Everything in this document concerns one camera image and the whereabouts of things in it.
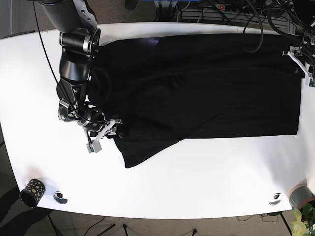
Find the green leaf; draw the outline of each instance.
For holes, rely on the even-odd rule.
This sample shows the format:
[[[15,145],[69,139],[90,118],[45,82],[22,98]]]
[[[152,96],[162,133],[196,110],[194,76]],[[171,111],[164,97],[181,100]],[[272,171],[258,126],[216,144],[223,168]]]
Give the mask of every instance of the green leaf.
[[[305,204],[302,208],[303,215],[308,216],[311,212],[313,212],[313,206],[309,203]]]
[[[302,213],[297,208],[294,209],[293,214],[294,214],[295,219],[297,221],[301,221],[302,220]]]
[[[306,226],[301,221],[292,222],[292,233],[295,236],[302,236],[306,231]]]

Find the black cup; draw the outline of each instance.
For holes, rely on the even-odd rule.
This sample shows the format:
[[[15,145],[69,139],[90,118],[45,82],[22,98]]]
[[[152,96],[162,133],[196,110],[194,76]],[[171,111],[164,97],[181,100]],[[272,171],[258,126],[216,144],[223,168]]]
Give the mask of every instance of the black cup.
[[[46,188],[41,181],[31,179],[26,187],[20,192],[20,198],[25,205],[36,207],[45,191]]]

